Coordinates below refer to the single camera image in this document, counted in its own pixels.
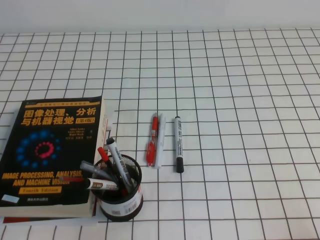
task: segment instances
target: pen holder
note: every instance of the pen holder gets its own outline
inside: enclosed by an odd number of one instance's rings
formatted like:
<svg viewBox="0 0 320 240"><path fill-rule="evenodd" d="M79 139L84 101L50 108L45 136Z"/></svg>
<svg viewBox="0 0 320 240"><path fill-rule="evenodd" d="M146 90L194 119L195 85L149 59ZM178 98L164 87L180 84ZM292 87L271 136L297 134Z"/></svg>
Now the pen holder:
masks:
<svg viewBox="0 0 320 240"><path fill-rule="evenodd" d="M144 203L140 187L142 180L141 168L132 157L123 154L121 156L131 176L134 189L126 196L122 196L120 190L106 190L104 192L91 190L100 203L102 213L113 222L126 222L133 219L140 212ZM111 155L109 156L109 160L112 162L112 165L115 164ZM95 165L100 167L101 164L104 164L102 160L98 161Z"/></svg>

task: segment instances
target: book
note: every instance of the book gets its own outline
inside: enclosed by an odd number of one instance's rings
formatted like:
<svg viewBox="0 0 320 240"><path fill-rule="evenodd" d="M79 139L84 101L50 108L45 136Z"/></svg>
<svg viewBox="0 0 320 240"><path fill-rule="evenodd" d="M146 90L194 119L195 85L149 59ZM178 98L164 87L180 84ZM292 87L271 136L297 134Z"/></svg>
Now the book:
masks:
<svg viewBox="0 0 320 240"><path fill-rule="evenodd" d="M23 101L0 161L0 216L90 217L95 198L60 176L92 177L107 119L102 96Z"/></svg>
<svg viewBox="0 0 320 240"><path fill-rule="evenodd" d="M97 201L95 201L92 217L96 215ZM5 216L3 217L3 224L18 224L18 223L32 223L44 221L58 221L58 220L68 220L75 219L74 217L16 217L16 216Z"/></svg>

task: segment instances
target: white table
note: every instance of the white table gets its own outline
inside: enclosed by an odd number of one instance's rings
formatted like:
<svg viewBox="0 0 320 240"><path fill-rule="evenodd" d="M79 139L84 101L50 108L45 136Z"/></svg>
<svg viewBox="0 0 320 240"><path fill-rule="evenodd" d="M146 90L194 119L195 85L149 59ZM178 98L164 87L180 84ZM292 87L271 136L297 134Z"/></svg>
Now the white table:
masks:
<svg viewBox="0 0 320 240"><path fill-rule="evenodd" d="M21 101L102 94L110 135L142 166L145 201L130 222L2 225L1 240L320 237L319 38L320 28L0 35L0 145ZM160 170L145 162L156 112L168 119Z"/></svg>

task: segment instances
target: orange label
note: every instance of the orange label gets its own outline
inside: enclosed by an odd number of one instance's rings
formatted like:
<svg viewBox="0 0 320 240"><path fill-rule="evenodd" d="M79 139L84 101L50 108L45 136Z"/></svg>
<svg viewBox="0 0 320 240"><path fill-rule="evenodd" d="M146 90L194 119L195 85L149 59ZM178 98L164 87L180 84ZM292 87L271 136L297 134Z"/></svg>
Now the orange label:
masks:
<svg viewBox="0 0 320 240"><path fill-rule="evenodd" d="M21 187L19 194L59 194L62 186Z"/></svg>
<svg viewBox="0 0 320 240"><path fill-rule="evenodd" d="M94 124L95 117L80 117L75 119L75 124Z"/></svg>
<svg viewBox="0 0 320 240"><path fill-rule="evenodd" d="M74 107L74 106L93 106L99 105L100 102L89 101L64 101L64 102L39 102L34 105L26 105L25 108L45 108L45 107Z"/></svg>

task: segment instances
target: book cover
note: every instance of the book cover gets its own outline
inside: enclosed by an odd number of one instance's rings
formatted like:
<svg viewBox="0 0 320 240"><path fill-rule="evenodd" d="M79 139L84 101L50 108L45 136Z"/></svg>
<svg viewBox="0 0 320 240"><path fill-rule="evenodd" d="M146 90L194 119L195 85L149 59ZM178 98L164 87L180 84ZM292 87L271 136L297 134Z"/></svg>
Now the book cover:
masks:
<svg viewBox="0 0 320 240"><path fill-rule="evenodd" d="M100 96L22 102L0 161L0 208L89 201L90 191L59 177L90 177L80 164L94 163L102 101Z"/></svg>

